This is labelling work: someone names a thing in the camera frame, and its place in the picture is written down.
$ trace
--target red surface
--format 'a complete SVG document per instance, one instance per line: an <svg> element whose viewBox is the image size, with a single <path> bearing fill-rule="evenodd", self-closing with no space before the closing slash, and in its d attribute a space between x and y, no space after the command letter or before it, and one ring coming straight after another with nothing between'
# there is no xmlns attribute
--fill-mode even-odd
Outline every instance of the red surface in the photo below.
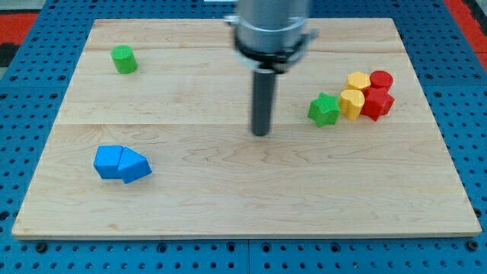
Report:
<svg viewBox="0 0 487 274"><path fill-rule="evenodd" d="M386 88L368 88L366 91L365 104L360 114L369 116L377 121L380 116L387 115L394 104L394 97L389 95Z"/></svg>
<svg viewBox="0 0 487 274"><path fill-rule="evenodd" d="M479 22L472 17L470 8L462 0L444 0L445 5L455 18L465 38L469 41L473 51L479 57L485 70L487 70L487 37L480 29Z"/></svg>
<svg viewBox="0 0 487 274"><path fill-rule="evenodd" d="M385 71L375 71L371 73L371 87L390 89L393 85L393 76Z"/></svg>
<svg viewBox="0 0 487 274"><path fill-rule="evenodd" d="M0 15L0 44L20 46L36 19L37 14L33 13Z"/></svg>

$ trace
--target toy block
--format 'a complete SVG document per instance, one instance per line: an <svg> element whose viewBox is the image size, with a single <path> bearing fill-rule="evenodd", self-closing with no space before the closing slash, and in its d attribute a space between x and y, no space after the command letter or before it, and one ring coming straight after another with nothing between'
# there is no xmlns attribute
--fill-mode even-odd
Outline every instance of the toy block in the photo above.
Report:
<svg viewBox="0 0 487 274"><path fill-rule="evenodd" d="M347 76L344 90L364 91L371 86L371 80L364 72L353 72Z"/></svg>
<svg viewBox="0 0 487 274"><path fill-rule="evenodd" d="M369 116L377 121L379 116L387 115L394 104L394 97L389 95L386 88L368 88L365 104L360 114Z"/></svg>
<svg viewBox="0 0 487 274"><path fill-rule="evenodd" d="M97 149L93 166L102 179L120 179L118 166L122 156L121 145L101 145Z"/></svg>
<svg viewBox="0 0 487 274"><path fill-rule="evenodd" d="M149 175L152 173L152 170L144 156L130 148L123 148L118 172L124 183L130 183L143 176Z"/></svg>
<svg viewBox="0 0 487 274"><path fill-rule="evenodd" d="M392 86L394 82L393 76L385 71L372 72L370 79L371 87L386 88L387 90L390 90L390 86Z"/></svg>
<svg viewBox="0 0 487 274"><path fill-rule="evenodd" d="M130 46L116 46L112 49L110 55L112 56L113 64L119 73L129 74L137 69L138 65L134 57L134 52Z"/></svg>
<svg viewBox="0 0 487 274"><path fill-rule="evenodd" d="M365 103L364 94L359 90L346 90L340 94L338 105L340 110L350 120L356 120Z"/></svg>
<svg viewBox="0 0 487 274"><path fill-rule="evenodd" d="M320 93L320 96L311 102L307 116L313 119L318 127L322 127L335 125L339 114L338 97Z"/></svg>

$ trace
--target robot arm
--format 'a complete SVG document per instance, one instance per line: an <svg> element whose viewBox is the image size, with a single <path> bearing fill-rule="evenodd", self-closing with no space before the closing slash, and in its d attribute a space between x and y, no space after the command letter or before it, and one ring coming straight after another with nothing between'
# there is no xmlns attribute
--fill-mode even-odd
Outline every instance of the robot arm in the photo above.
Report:
<svg viewBox="0 0 487 274"><path fill-rule="evenodd" d="M286 73L306 53L317 32L303 34L309 0L239 0L234 27L239 59L253 70L252 133L270 130L276 75Z"/></svg>

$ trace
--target green star-shaped block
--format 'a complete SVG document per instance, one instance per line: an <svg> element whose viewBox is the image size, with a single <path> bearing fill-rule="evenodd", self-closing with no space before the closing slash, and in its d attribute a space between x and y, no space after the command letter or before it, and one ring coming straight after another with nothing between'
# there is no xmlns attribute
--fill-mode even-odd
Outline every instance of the green star-shaped block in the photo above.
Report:
<svg viewBox="0 0 487 274"><path fill-rule="evenodd" d="M318 127L322 127L335 125L339 115L338 96L328 96L320 93L318 99L311 102L310 112L307 116L313 119Z"/></svg>

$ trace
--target red block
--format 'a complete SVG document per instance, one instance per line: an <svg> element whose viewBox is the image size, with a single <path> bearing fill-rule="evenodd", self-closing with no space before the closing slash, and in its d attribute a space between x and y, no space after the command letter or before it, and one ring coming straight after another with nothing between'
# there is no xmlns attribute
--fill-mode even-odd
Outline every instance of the red block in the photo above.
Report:
<svg viewBox="0 0 487 274"><path fill-rule="evenodd" d="M394 104L394 97L389 95L387 88L368 88L365 95L365 104L360 114L369 116L377 121L379 116L387 115Z"/></svg>
<svg viewBox="0 0 487 274"><path fill-rule="evenodd" d="M393 76L385 71L372 72L370 77L371 87L373 88L386 88L389 90L390 86L393 85L394 82Z"/></svg>

